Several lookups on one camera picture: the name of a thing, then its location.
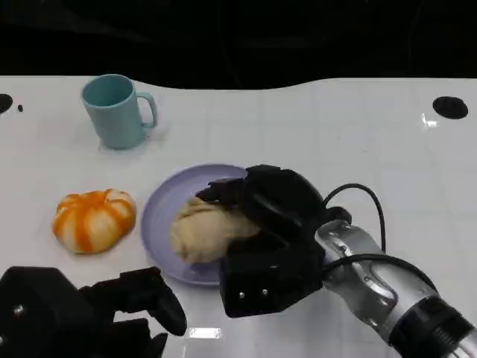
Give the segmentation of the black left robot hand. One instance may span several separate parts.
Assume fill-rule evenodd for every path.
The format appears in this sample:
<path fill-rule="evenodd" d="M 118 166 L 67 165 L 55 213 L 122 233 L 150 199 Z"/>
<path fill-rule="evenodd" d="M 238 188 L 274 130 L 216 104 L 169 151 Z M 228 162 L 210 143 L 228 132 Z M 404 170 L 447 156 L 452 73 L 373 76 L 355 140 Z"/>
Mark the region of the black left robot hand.
<path fill-rule="evenodd" d="M 97 318 L 92 357 L 161 357 L 168 335 L 183 336 L 186 332 L 186 314 L 156 267 L 123 272 L 116 279 L 84 286 L 79 293 Z M 114 320 L 117 312 L 142 311 L 165 332 L 151 336 L 146 318 Z"/>

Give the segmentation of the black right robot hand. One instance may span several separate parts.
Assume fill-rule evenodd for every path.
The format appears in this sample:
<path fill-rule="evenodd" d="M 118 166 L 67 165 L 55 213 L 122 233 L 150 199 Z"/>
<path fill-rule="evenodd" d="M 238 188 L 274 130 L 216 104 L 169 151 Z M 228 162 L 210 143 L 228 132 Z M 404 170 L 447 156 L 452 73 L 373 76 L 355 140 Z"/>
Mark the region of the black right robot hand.
<path fill-rule="evenodd" d="M 196 196 L 209 204 L 238 210 L 285 245 L 312 245 L 326 212 L 321 194 L 290 169 L 261 164 L 245 171 L 242 178 L 208 183 Z"/>

